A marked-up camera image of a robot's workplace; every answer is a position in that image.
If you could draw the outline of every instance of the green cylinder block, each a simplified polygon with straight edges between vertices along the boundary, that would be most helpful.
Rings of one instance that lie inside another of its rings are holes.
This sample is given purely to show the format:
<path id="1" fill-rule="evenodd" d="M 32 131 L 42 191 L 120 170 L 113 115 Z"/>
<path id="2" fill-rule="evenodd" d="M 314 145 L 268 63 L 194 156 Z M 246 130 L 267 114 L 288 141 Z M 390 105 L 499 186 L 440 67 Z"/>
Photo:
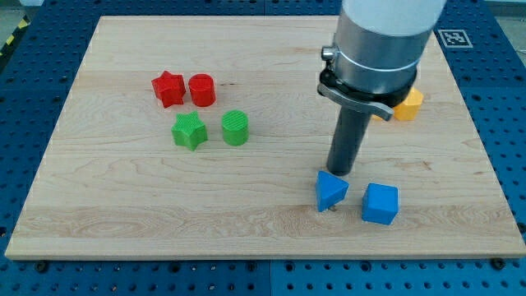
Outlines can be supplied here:
<path id="1" fill-rule="evenodd" d="M 248 117 L 243 111 L 231 110 L 223 115 L 223 140 L 231 146 L 240 146 L 248 140 Z"/>

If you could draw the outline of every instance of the wooden board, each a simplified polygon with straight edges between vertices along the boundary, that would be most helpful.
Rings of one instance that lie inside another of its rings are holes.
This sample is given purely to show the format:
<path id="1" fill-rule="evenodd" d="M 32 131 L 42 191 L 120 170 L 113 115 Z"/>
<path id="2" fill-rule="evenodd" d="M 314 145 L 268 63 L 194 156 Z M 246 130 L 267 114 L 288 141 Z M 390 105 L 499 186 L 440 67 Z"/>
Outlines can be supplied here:
<path id="1" fill-rule="evenodd" d="M 431 37 L 414 122 L 371 122 L 347 198 L 318 213 L 338 106 L 316 93 L 335 17 L 103 17 L 7 256 L 14 260 L 471 258 L 525 254 L 440 47 Z M 215 78 L 218 101 L 163 109 L 163 70 Z M 231 147 L 220 119 L 250 118 Z M 209 140 L 173 144 L 198 110 Z M 400 190 L 391 226 L 361 220 L 368 183 Z"/>

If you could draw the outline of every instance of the blue block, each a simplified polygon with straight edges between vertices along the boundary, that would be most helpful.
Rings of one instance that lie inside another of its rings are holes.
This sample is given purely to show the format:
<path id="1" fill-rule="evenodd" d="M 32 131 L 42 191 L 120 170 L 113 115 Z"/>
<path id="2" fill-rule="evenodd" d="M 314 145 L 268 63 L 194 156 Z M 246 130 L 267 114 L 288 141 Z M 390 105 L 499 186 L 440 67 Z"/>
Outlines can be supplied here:
<path id="1" fill-rule="evenodd" d="M 362 201 L 362 220 L 389 225 L 398 207 L 397 187 L 369 183 Z"/>
<path id="2" fill-rule="evenodd" d="M 348 183 L 330 173 L 318 172 L 316 181 L 316 200 L 318 211 L 322 212 L 345 198 Z"/>

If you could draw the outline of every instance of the blue triangular prism block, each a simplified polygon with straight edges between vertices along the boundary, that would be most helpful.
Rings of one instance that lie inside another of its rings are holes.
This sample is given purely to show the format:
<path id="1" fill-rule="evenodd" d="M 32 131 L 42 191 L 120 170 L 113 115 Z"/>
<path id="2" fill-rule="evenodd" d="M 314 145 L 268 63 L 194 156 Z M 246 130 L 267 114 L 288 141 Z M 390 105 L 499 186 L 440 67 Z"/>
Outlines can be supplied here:
<path id="1" fill-rule="evenodd" d="M 316 200 L 318 211 L 322 212 L 345 198 L 348 183 L 330 173 L 318 172 L 316 181 Z"/>

